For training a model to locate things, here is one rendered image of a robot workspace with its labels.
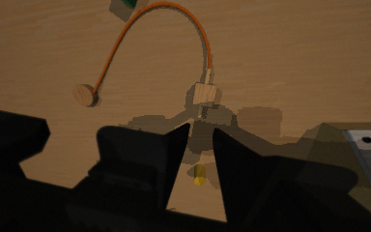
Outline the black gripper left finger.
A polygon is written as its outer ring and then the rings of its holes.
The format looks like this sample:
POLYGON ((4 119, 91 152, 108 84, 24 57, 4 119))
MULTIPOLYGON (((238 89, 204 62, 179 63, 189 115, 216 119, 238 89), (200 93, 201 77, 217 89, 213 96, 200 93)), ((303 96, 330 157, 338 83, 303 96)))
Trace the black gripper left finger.
POLYGON ((157 207, 166 209, 186 150, 190 123, 166 133, 104 126, 97 132, 100 160, 105 157, 154 166, 157 207))

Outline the green block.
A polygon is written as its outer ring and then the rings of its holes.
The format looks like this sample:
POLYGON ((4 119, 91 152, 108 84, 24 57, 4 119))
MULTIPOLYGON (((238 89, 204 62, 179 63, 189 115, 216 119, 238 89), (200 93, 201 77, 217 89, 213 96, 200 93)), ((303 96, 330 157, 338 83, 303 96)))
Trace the green block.
POLYGON ((129 4, 131 7, 135 8, 137 0, 122 0, 129 4))

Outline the round wooden button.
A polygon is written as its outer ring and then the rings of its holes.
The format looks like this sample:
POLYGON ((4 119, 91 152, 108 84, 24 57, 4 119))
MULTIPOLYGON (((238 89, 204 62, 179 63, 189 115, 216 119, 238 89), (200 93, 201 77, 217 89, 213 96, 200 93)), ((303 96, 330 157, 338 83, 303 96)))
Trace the round wooden button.
POLYGON ((73 87, 74 98, 82 105, 89 106, 99 101, 98 92, 94 93, 94 87, 89 84, 78 84, 73 87))

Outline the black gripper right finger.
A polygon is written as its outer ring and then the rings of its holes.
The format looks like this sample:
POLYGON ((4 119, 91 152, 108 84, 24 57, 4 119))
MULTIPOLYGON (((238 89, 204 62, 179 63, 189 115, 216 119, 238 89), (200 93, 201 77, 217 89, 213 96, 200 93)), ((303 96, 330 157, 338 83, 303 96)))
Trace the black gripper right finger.
POLYGON ((214 128, 214 158, 227 222, 249 227, 276 184, 288 179, 350 192, 358 181, 345 167, 280 156, 262 157, 214 128))

